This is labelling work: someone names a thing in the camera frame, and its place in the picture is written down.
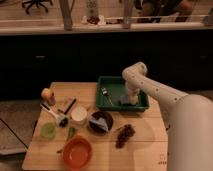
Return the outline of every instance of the green plastic bin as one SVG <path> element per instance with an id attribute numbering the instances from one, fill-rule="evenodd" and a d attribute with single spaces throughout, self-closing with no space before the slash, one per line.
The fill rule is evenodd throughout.
<path id="1" fill-rule="evenodd" d="M 109 100 L 102 94 L 101 87 L 105 87 L 109 98 L 113 105 L 110 104 Z M 125 80 L 119 76 L 100 76 L 98 79 L 98 87 L 96 94 L 96 106 L 100 110 L 107 111 L 135 111 L 144 112 L 149 108 L 149 101 L 147 95 L 140 91 L 138 95 L 137 105 L 121 105 L 119 99 L 121 95 L 125 94 Z"/>

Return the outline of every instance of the person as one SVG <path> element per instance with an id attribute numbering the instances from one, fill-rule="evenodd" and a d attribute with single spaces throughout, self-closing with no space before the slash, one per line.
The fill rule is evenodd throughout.
<path id="1" fill-rule="evenodd" d="M 192 13 L 192 5 L 187 0 L 134 0 L 136 9 L 141 10 L 140 17 L 168 16 L 179 13 L 175 22 L 185 22 Z M 160 18 L 140 18 L 138 22 L 153 22 Z"/>

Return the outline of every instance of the wall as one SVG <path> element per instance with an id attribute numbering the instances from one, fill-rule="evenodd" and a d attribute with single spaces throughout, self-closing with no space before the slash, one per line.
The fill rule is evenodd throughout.
<path id="1" fill-rule="evenodd" d="M 39 98 L 52 81 L 97 81 L 138 61 L 181 90 L 212 89 L 211 30 L 5 36 L 0 99 Z"/>

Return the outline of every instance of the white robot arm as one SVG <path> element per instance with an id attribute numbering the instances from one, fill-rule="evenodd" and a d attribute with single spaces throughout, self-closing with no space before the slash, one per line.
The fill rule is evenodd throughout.
<path id="1" fill-rule="evenodd" d="M 138 62 L 123 70 L 132 104 L 142 90 L 169 109 L 167 171 L 213 171 L 213 103 L 176 90 L 145 75 Z"/>

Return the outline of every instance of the wooden table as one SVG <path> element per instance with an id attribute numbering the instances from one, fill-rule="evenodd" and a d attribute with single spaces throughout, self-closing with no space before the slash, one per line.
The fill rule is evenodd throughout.
<path id="1" fill-rule="evenodd" d="M 76 97 L 77 103 L 88 109 L 91 115 L 95 107 L 97 83 L 62 83 L 51 85 L 57 103 L 68 97 Z M 114 125 L 105 136 L 92 134 L 87 125 L 75 126 L 78 134 L 87 138 L 93 148 L 89 171 L 165 171 L 167 161 L 167 134 L 157 101 L 149 97 L 150 108 L 140 112 L 110 112 Z M 64 170 L 60 154 L 68 134 L 67 128 L 57 128 L 54 140 L 40 137 L 41 126 L 54 122 L 52 116 L 41 111 L 28 152 L 23 162 L 24 170 Z M 122 149 L 115 148 L 117 128 L 131 123 L 136 133 Z"/>

